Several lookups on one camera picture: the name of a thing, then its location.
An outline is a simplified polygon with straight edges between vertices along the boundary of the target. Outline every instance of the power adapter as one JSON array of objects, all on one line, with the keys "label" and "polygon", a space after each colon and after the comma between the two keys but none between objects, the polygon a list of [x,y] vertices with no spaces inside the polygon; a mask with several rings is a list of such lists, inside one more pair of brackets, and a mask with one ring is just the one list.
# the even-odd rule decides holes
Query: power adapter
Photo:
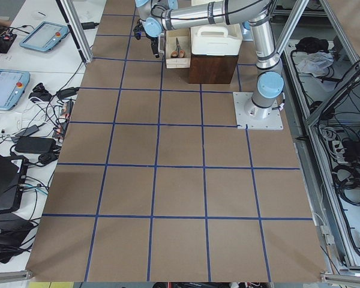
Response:
[{"label": "power adapter", "polygon": [[67,97],[76,95],[79,89],[79,87],[69,87],[67,89],[56,92],[56,96],[59,98],[59,100],[63,100]]},{"label": "power adapter", "polygon": [[95,29],[100,23],[97,22],[84,22],[82,23],[83,30]]},{"label": "power adapter", "polygon": [[52,152],[41,154],[38,157],[38,160],[42,165],[48,165],[49,163],[52,163],[57,159],[58,159],[58,156]]},{"label": "power adapter", "polygon": [[14,150],[19,153],[44,154],[52,151],[56,141],[52,138],[20,137]]}]

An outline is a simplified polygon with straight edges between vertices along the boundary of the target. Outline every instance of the gray floor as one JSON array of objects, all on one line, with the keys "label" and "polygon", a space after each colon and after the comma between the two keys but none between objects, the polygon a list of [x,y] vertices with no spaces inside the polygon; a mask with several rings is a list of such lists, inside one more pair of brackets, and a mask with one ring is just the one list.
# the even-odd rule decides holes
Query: gray floor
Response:
[{"label": "gray floor", "polygon": [[24,2],[25,0],[0,0],[0,16],[8,16],[12,21]]}]

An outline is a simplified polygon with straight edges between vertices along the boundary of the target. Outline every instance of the electrical outlet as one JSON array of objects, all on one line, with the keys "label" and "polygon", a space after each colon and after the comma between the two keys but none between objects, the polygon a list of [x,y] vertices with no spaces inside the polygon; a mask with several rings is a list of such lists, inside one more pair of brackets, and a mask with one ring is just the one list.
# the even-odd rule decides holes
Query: electrical outlet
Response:
[{"label": "electrical outlet", "polygon": [[332,141],[332,149],[336,155],[336,159],[339,164],[347,164],[348,163],[344,157],[344,153],[346,150],[341,141],[333,140]]}]

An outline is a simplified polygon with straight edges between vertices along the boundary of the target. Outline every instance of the white robot link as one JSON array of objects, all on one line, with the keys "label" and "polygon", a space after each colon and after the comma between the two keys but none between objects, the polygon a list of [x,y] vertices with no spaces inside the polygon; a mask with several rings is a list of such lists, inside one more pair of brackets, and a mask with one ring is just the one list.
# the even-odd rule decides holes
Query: white robot link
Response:
[{"label": "white robot link", "polygon": [[141,32],[151,39],[152,51],[158,57],[158,37],[164,30],[190,28],[248,21],[251,26],[257,54],[257,88],[244,105],[254,120],[265,119],[283,90],[282,63],[275,49],[268,8],[271,0],[223,0],[207,4],[178,8],[177,0],[135,0],[140,19],[134,29],[135,37]]}]

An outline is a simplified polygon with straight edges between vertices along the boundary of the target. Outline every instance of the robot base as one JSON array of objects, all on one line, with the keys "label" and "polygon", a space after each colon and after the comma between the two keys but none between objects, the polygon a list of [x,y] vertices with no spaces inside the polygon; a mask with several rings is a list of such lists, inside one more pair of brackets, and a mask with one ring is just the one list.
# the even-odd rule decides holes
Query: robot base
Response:
[{"label": "robot base", "polygon": [[[281,121],[280,111],[278,109],[272,110],[271,114],[263,120],[253,119],[244,111],[244,104],[252,97],[252,94],[252,92],[233,93],[238,129],[246,129],[248,127],[249,130],[282,130],[283,122]],[[272,106],[278,106],[276,100]]]}]

